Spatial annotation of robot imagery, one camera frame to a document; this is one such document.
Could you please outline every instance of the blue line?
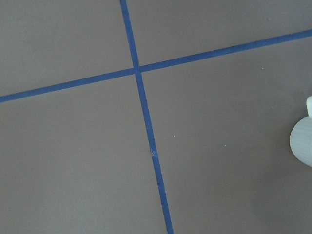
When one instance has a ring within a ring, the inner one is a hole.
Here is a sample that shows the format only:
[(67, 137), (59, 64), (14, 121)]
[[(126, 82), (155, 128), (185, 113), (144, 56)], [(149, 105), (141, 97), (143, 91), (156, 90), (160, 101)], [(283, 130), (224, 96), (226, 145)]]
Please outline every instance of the blue line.
[(122, 16), (123, 16), (125, 28), (126, 28), (126, 33), (127, 33), (127, 38), (128, 38), (133, 68), (135, 71), (136, 84), (137, 84), (137, 89), (138, 89), (141, 107), (142, 107), (142, 111), (143, 111), (147, 138), (148, 138), (150, 150), (152, 153), (153, 165), (154, 165), (156, 181), (157, 181), (157, 185), (158, 185), (158, 191), (159, 191), (159, 195), (160, 195), (162, 211), (163, 211), (164, 218), (165, 218), (167, 233), (173, 234), (174, 231), (173, 231), (172, 224), (171, 224), (169, 206), (168, 206), (168, 202), (167, 202), (167, 196), (166, 196), (164, 181), (162, 178), (159, 158), (158, 158), (158, 154), (157, 154), (156, 143), (155, 143), (153, 127), (152, 127), (152, 121), (151, 121), (150, 112), (148, 109), (147, 98), (146, 98), (146, 94), (145, 94), (145, 90), (144, 90), (142, 74), (141, 74), (141, 70), (140, 70), (140, 66), (139, 66), (139, 62), (138, 62), (137, 49), (136, 49), (135, 39), (134, 39), (133, 32), (132, 32), (132, 27), (131, 27), (131, 22), (130, 22), (130, 17), (129, 17), (129, 12), (128, 12), (126, 0), (120, 0), (120, 6), (121, 6), (121, 10), (122, 10)]
[[(180, 57), (180, 58), (174, 58), (166, 61), (161, 61), (161, 62), (156, 62), (152, 64), (147, 64), (140, 66), (140, 71), (141, 72), (148, 72), (156, 69), (161, 69), (165, 67), (170, 67), (170, 66), (175, 66), (175, 65), (180, 65), (188, 62), (193, 62), (193, 61), (198, 61), (202, 59), (208, 59), (208, 58), (213, 58), (217, 56), (222, 56), (222, 55), (227, 55), (227, 54), (232, 54), (244, 50), (250, 50), (250, 49), (255, 49), (267, 45), (273, 45), (273, 44), (278, 44), (278, 43), (283, 43), (291, 40), (297, 40), (297, 39), (303, 39), (307, 37), (312, 36), (312, 29), (307, 30), (307, 31), (302, 31), (302, 32), (297, 32), (293, 34), (287, 34), (287, 35), (282, 35), (274, 38), (269, 38), (269, 39), (264, 39), (264, 40), (258, 40), (254, 42), (249, 42), (245, 44), (240, 44), (240, 45), (235, 45), (227, 48), (222, 48), (218, 50), (212, 50), (208, 52), (203, 52), (200, 54), (195, 54), (195, 55), (189, 55), (185, 57)], [(19, 92), (15, 94), (9, 94), (0, 97), (0, 103), (5, 102), (5, 101), (11, 101), (11, 100), (16, 100), (20, 98), (26, 98), (34, 95), (39, 95), (39, 94), (44, 94), (44, 93), (49, 93), (61, 89), (68, 89), (71, 87), (75, 86), (80, 86), (80, 85), (85, 85), (85, 84), (90, 84), (94, 82), (99, 82), (107, 79), (113, 79), (113, 78), (118, 78), (118, 77), (123, 77), (123, 76), (128, 76), (134, 74), (133, 68), (130, 69), (125, 69), (117, 72), (111, 72), (95, 77), (88, 77), (88, 78), (83, 78), (83, 79), (77, 79), (73, 80), (70, 82), (65, 82), (65, 83), (60, 83), (60, 84), (55, 84), (51, 86), (46, 86), (38, 89), (33, 89), (33, 90), (28, 90), (24, 92)]]
[(34, 96), (34, 95), (39, 95), (39, 94), (45, 94), (45, 93), (49, 93), (49, 92), (53, 92), (53, 91), (57, 91), (57, 90), (61, 90), (61, 89), (68, 89), (68, 88), (72, 88), (75, 86), (91, 84), (91, 83), (95, 83), (95, 82), (99, 82), (99, 81), (103, 81), (103, 80), (108, 80), (108, 79), (113, 79), (113, 78), (118, 78), (118, 77), (124, 77), (124, 76), (132, 75), (132, 74), (134, 74), (134, 70), (133, 70), (133, 68), (130, 68), (130, 69), (106, 73), (106, 74), (98, 75), (98, 76), (94, 76), (94, 77), (77, 79), (77, 80), (73, 80), (73, 81), (69, 81), (69, 82), (65, 82), (65, 83), (60, 83), (60, 84), (54, 84), (54, 85), (50, 85), (50, 86), (46, 86), (46, 87), (42, 87), (42, 88), (38, 88), (38, 89), (32, 89), (32, 90), (28, 90), (28, 91), (24, 91), (24, 92), (20, 92), (20, 93), (2, 96), (2, 97), (0, 97), (0, 103), (5, 102), (5, 101), (16, 100), (19, 98), (25, 98), (25, 97), (30, 97), (30, 96)]
[(307, 30), (307, 31), (302, 31), (298, 33), (293, 33), (293, 34), (287, 34), (283, 36), (278, 36), (274, 38), (269, 38), (269, 39), (264, 39), (264, 40), (258, 40), (254, 42), (249, 42), (241, 45), (235, 45), (223, 49), (218, 49), (218, 50), (212, 50), (200, 54), (195, 54), (195, 55), (189, 55), (185, 57), (180, 57), (180, 58), (174, 58), (170, 59), (167, 61), (162, 61), (162, 62), (156, 62), (148, 65), (141, 66), (141, 72), (147, 72), (147, 71), (152, 71), (160, 68), (165, 68), (165, 67), (170, 67), (170, 66), (175, 66), (179, 64), (184, 64), (187, 62), (193, 62), (197, 60), (202, 60), (202, 59), (208, 59), (212, 57), (217, 57), (217, 56), (222, 56), (222, 55), (227, 55), (227, 54), (232, 54), (244, 50), (250, 50), (262, 46), (267, 46), (267, 45), (273, 45), (273, 44), (278, 44), (282, 42), (287, 42), (290, 40), (297, 40), (297, 39), (302, 39), (302, 38), (307, 38), (312, 36), (312, 29)]

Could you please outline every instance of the mug handle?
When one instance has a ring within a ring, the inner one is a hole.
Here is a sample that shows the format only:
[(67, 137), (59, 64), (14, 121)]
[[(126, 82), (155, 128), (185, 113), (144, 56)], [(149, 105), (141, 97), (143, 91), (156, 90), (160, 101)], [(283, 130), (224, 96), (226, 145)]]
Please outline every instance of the mug handle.
[(307, 99), (307, 110), (309, 117), (312, 118), (312, 96)]

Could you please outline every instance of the white object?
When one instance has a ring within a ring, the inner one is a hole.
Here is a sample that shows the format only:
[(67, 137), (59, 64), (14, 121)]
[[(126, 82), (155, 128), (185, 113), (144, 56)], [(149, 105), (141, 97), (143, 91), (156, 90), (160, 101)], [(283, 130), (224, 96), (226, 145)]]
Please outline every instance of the white object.
[(307, 99), (308, 117), (293, 128), (290, 145), (297, 159), (312, 167), (312, 96)]

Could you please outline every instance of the round white object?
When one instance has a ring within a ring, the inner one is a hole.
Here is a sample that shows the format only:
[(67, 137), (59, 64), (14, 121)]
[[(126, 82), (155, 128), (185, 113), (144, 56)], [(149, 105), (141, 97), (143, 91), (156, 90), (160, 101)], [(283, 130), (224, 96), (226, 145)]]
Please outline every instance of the round white object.
[(312, 97), (307, 99), (308, 117), (293, 128), (290, 145), (297, 159), (312, 167)]

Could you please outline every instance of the gray surface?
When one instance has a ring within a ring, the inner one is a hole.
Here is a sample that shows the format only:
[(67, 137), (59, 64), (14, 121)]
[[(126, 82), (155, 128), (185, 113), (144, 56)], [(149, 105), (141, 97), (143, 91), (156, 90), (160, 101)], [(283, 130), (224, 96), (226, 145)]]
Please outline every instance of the gray surface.
[(0, 233), (165, 233), (134, 76), (0, 104)]
[(312, 39), (143, 74), (175, 233), (310, 234)]
[(0, 96), (132, 67), (117, 0), (0, 0)]
[(129, 0), (140, 64), (312, 28), (310, 0)]

